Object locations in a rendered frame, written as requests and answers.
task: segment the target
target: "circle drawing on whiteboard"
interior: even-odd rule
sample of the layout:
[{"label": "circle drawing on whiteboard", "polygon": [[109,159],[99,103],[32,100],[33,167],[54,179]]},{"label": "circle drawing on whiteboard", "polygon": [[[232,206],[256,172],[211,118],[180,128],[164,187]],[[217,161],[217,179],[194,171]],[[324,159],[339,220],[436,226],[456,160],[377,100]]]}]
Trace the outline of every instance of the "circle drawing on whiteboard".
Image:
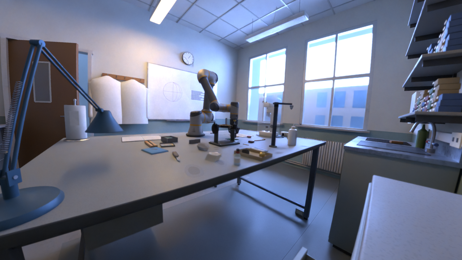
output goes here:
[{"label": "circle drawing on whiteboard", "polygon": [[180,85],[169,82],[164,86],[164,96],[168,101],[176,102],[180,100],[183,91],[181,90]]}]

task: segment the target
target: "blue desk lamp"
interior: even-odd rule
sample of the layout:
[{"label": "blue desk lamp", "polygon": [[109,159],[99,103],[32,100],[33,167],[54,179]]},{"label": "blue desk lamp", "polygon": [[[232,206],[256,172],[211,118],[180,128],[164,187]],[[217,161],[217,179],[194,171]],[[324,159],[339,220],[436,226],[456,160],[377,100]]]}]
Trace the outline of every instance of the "blue desk lamp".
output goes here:
[{"label": "blue desk lamp", "polygon": [[[0,174],[0,231],[10,229],[33,219],[36,219],[47,212],[57,207],[64,200],[64,192],[56,187],[37,186],[19,189],[18,183],[22,182],[21,169],[16,168],[18,162],[19,145],[23,133],[24,119],[26,116],[27,105],[29,103],[30,92],[32,90],[32,82],[40,55],[43,54],[51,64],[69,81],[74,88],[96,109],[96,116],[87,128],[87,133],[114,133],[122,132],[122,128],[112,117],[108,110],[103,110],[96,102],[79,86],[77,81],[64,69],[58,60],[45,47],[45,42],[42,40],[30,40],[29,54],[27,55],[26,64],[24,65],[21,81],[17,81],[12,98],[8,117],[6,118],[6,127],[1,147],[2,153],[5,153],[3,160],[3,169]],[[23,84],[27,78],[30,63],[29,81],[24,91]],[[18,120],[18,106],[21,97],[24,93],[21,115]],[[12,151],[12,136],[15,131],[16,122],[18,122],[18,130],[16,132],[16,142],[12,153],[11,161],[10,154]]]}]

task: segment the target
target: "ceiling light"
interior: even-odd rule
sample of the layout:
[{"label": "ceiling light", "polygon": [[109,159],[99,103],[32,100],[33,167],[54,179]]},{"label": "ceiling light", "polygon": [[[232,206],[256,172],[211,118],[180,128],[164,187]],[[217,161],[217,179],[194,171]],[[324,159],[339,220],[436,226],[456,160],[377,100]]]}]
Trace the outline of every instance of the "ceiling light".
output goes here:
[{"label": "ceiling light", "polygon": [[158,25],[162,23],[163,19],[168,14],[175,2],[176,0],[161,0],[160,3],[157,5],[156,9],[154,10],[151,19],[149,20]]},{"label": "ceiling light", "polygon": [[308,14],[305,13],[305,11],[301,11],[297,14],[294,14],[290,17],[287,17],[286,19],[283,19],[275,24],[272,24],[270,26],[267,26],[259,31],[256,31],[250,35],[248,35],[245,40],[248,41],[249,43],[252,43],[254,41],[263,39],[267,36],[270,36],[272,34],[275,34],[279,31],[282,31],[284,29],[287,29],[289,27],[292,27],[294,25],[298,25],[304,21],[308,21]]}]

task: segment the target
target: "wall clock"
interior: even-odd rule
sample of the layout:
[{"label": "wall clock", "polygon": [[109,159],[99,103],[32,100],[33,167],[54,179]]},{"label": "wall clock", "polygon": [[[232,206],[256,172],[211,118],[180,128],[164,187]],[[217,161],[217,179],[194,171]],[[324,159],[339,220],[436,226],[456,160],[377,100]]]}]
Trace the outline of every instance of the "wall clock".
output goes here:
[{"label": "wall clock", "polygon": [[183,53],[183,62],[186,65],[191,65],[194,63],[194,56],[190,52]]}]

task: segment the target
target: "stack of boxes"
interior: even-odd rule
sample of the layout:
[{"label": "stack of boxes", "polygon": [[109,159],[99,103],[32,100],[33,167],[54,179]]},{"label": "stack of boxes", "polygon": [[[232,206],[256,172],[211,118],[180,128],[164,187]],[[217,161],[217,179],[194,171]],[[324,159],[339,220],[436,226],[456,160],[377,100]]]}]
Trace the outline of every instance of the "stack of boxes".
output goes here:
[{"label": "stack of boxes", "polygon": [[430,90],[417,91],[412,98],[412,112],[462,112],[460,78],[441,78]]},{"label": "stack of boxes", "polygon": [[427,48],[428,53],[462,49],[462,12],[454,13],[444,22],[437,43]]}]

